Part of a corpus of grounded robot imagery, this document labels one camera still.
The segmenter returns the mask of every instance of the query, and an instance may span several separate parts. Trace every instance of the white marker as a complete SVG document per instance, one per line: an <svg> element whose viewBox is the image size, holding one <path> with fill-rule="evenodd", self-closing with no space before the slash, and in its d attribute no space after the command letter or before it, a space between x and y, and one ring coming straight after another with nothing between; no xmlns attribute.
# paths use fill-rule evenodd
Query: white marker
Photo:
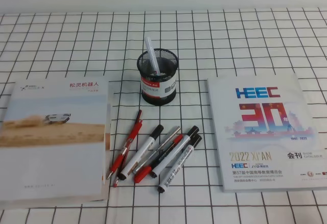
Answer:
<svg viewBox="0 0 327 224"><path fill-rule="evenodd" d="M192 136L194 136L196 133L199 132L199 128L197 126L193 126L189 132L184 135L182 141L178 143L177 146L174 147L174 149L168 154L164 160L160 162L151 172L150 176L153 178L156 178L160 172L174 159L174 157L178 154L179 151L183 149L183 147L189 142Z"/></svg>
<svg viewBox="0 0 327 224"><path fill-rule="evenodd" d="M154 131L151 133L149 138L143 143L141 148L136 152L136 154L132 157L132 159L128 162L122 172L118 175L119 180L125 180L137 167L138 163L141 161L143 156L147 153L147 150L153 145L154 141L163 131L164 127L162 125L158 125Z"/></svg>
<svg viewBox="0 0 327 224"><path fill-rule="evenodd" d="M158 192L163 193L167 190L170 183L174 180L175 176L179 172L179 170L183 167L186 159L191 155L191 153L194 151L194 148L199 144L202 137L199 135L195 135L191 139L191 143L185 148L183 153L179 156L176 163L173 165L173 167L170 169L164 180L161 182L161 184L158 186Z"/></svg>
<svg viewBox="0 0 327 224"><path fill-rule="evenodd" d="M146 37L144 39L144 41L145 41L145 45L146 45L147 50L148 50L148 54L149 54L149 59L150 59L150 62L151 62L151 66L152 66L155 74L157 76L160 76L161 75L161 72L160 72L160 69L159 69L157 57L155 56L155 52L154 52L154 49L152 47L151 38L150 37Z"/></svg>

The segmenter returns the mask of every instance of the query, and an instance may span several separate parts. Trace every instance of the book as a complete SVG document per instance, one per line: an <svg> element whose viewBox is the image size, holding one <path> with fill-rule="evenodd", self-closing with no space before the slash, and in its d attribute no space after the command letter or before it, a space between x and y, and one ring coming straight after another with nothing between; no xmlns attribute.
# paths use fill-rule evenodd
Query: book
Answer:
<svg viewBox="0 0 327 224"><path fill-rule="evenodd" d="M104 77L17 82L0 131L0 206L108 198L112 96Z"/></svg>
<svg viewBox="0 0 327 224"><path fill-rule="evenodd" d="M296 75L210 78L223 189L327 187L327 160Z"/></svg>

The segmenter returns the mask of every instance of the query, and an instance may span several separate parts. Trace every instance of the table surface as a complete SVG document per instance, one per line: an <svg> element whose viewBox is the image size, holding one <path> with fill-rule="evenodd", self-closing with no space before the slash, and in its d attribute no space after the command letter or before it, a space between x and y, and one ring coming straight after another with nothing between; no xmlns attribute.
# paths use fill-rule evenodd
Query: table surface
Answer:
<svg viewBox="0 0 327 224"><path fill-rule="evenodd" d="M204 142L169 190L159 179L110 188L109 201L0 211L0 224L262 224L327 222L327 191L223 193L206 79L293 73L321 141L327 133L327 8L0 15L0 120L18 79L107 76L115 88L111 149L117 154L138 109L136 145L157 125L197 125ZM143 38L179 57L176 98L140 96Z"/></svg>

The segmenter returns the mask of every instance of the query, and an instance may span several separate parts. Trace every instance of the vehicle image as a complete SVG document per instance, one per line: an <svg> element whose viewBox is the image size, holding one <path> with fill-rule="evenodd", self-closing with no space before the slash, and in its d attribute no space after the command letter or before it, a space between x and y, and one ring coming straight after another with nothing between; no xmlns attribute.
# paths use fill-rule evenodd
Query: vehicle image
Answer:
<svg viewBox="0 0 327 224"><path fill-rule="evenodd" d="M71 115L71 113L49 114L45 117L44 123L49 125L53 123L66 123Z"/></svg>

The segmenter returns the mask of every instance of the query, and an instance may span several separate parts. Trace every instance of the pen holder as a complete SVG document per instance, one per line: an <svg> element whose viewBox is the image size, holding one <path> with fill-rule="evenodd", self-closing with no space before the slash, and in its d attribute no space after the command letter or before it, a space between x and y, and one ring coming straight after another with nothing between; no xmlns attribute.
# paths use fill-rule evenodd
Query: pen holder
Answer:
<svg viewBox="0 0 327 224"><path fill-rule="evenodd" d="M142 53L137 60L141 74L143 99L153 105L161 106L171 102L176 96L177 56L167 49L154 49L161 75L157 76L152 68L148 52Z"/></svg>

